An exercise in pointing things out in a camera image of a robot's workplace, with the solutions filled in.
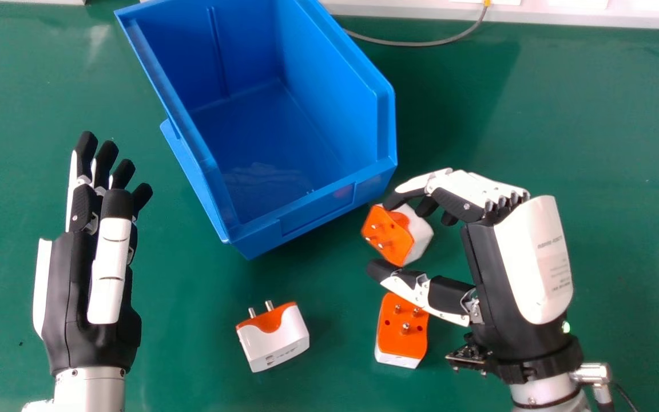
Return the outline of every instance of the green table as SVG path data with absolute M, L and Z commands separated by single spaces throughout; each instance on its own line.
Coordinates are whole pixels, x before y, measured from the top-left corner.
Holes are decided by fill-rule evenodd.
M 69 153 L 84 129 L 135 160 L 142 213 L 134 306 L 144 341 L 128 410 L 507 410 L 497 379 L 452 373 L 465 333 L 438 320 L 417 370 L 378 365 L 384 294 L 358 209 L 247 262 L 222 245 L 158 129 L 162 106 L 113 18 L 127 2 L 0 5 L 0 411 L 52 394 L 31 326 L 37 238 L 62 230 Z M 429 39 L 468 23 L 343 18 Z M 573 333 L 641 410 L 659 410 L 659 31 L 490 23 L 437 49 L 363 44 L 398 94 L 395 182 L 451 166 L 559 200 L 575 276 Z M 469 280 L 458 228 L 415 267 Z M 296 300 L 306 354 L 254 375 L 246 308 Z

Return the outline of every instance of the white adapter body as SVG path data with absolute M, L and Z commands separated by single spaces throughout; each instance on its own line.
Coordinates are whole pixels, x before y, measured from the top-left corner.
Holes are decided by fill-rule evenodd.
M 280 365 L 309 349 L 309 331 L 296 302 L 274 308 L 268 300 L 268 311 L 236 325 L 236 333 L 251 372 L 261 372 Z

